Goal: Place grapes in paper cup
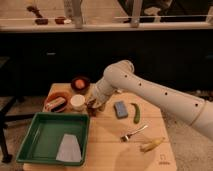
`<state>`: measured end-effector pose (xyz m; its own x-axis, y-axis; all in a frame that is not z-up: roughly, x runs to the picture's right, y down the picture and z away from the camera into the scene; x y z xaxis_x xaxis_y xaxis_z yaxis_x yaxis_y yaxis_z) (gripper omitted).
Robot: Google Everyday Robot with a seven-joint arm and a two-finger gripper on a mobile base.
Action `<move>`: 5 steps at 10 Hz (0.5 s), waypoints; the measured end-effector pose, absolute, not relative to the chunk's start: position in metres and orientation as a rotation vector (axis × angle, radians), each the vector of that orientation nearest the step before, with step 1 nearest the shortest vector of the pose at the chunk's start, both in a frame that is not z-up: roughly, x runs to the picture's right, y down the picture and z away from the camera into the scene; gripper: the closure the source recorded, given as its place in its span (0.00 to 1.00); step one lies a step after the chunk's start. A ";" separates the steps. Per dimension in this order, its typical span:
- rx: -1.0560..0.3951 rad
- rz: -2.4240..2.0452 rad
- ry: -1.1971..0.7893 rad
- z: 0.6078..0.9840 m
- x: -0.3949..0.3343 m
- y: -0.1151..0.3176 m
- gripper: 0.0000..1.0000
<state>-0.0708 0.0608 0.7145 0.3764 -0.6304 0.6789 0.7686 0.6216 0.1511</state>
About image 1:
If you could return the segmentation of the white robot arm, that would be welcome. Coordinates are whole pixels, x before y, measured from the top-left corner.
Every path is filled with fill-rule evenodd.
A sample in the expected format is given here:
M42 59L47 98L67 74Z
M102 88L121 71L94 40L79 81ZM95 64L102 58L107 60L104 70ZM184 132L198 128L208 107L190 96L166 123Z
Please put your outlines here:
M117 89L132 92L179 117L213 141L213 102L142 79L134 74L131 61L121 60L105 68L102 78L92 87L87 104L98 109Z

